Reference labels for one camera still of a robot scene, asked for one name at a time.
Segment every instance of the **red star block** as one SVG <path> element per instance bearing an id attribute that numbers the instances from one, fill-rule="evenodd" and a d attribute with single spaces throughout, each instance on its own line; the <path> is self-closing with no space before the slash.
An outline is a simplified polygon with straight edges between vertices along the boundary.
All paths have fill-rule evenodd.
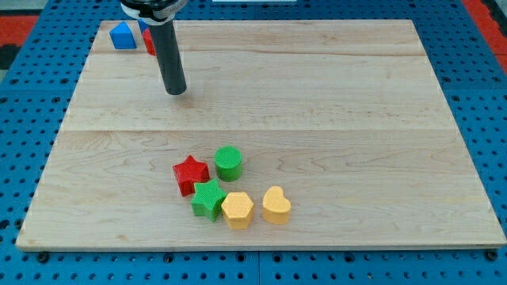
<path id="1" fill-rule="evenodd" d="M 182 196 L 187 196 L 196 192 L 193 184 L 209 181 L 208 165 L 204 162 L 196 161 L 192 155 L 189 155 L 183 163 L 173 166 L 174 176 Z"/>

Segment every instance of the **black cylindrical rod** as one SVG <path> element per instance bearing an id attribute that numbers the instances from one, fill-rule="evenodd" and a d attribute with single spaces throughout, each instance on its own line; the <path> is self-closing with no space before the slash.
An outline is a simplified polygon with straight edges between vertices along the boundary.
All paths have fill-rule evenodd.
<path id="1" fill-rule="evenodd" d="M 168 21 L 164 25 L 151 25 L 150 33 L 167 93 L 171 95 L 183 93 L 187 89 L 187 84 L 173 21 Z"/>

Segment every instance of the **heart-shaped block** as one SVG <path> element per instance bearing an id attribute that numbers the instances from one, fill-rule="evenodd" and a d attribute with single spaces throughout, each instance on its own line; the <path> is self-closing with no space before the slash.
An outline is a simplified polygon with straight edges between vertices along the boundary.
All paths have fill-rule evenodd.
<path id="1" fill-rule="evenodd" d="M 262 200 L 262 218 L 275 225 L 283 225 L 291 216 L 291 201 L 284 197 L 280 186 L 272 186 Z"/>

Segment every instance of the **blue block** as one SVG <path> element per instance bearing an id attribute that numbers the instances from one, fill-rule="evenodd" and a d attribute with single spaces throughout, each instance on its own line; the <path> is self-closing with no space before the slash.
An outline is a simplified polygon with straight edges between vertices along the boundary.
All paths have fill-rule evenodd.
<path id="1" fill-rule="evenodd" d="M 143 20 L 139 19 L 137 20 L 137 23 L 139 24 L 139 29 L 141 30 L 141 33 L 143 33 L 145 29 L 148 29 L 148 24 L 145 23 Z"/>
<path id="2" fill-rule="evenodd" d="M 115 49 L 134 49 L 136 48 L 134 36 L 127 23 L 122 21 L 109 32 L 112 44 Z"/>

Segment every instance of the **plastic block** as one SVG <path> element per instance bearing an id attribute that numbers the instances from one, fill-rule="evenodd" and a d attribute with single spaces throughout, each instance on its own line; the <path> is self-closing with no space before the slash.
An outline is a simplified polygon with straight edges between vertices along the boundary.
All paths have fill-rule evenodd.
<path id="1" fill-rule="evenodd" d="M 189 155 L 182 163 L 173 166 L 173 171 L 182 196 L 195 193 L 194 183 L 209 181 L 208 165 L 196 161 L 192 155 Z"/>
<path id="2" fill-rule="evenodd" d="M 144 45 L 150 55 L 155 55 L 155 47 L 153 46 L 153 40 L 151 39 L 150 29 L 146 29 L 143 32 Z"/>
<path id="3" fill-rule="evenodd" d="M 139 24 L 139 30 L 141 31 L 141 33 L 143 33 L 148 29 L 148 24 L 141 19 L 137 20 L 137 24 Z"/>
<path id="4" fill-rule="evenodd" d="M 221 211 L 227 193 L 220 189 L 219 181 L 212 179 L 206 183 L 195 183 L 196 195 L 190 202 L 193 214 L 204 216 L 214 222 Z"/>
<path id="5" fill-rule="evenodd" d="M 231 230 L 246 230 L 254 218 L 254 202 L 245 192 L 231 192 L 222 203 L 225 222 Z"/>
<path id="6" fill-rule="evenodd" d="M 223 146 L 215 153 L 216 174 L 223 181 L 235 181 L 242 174 L 241 153 L 234 146 Z"/>
<path id="7" fill-rule="evenodd" d="M 109 32 L 112 44 L 115 49 L 134 49 L 136 48 L 134 36 L 127 23 L 122 21 Z"/>
<path id="8" fill-rule="evenodd" d="M 280 186 L 272 186 L 262 200 L 262 218 L 276 225 L 288 222 L 291 216 L 291 201 L 284 197 Z"/>

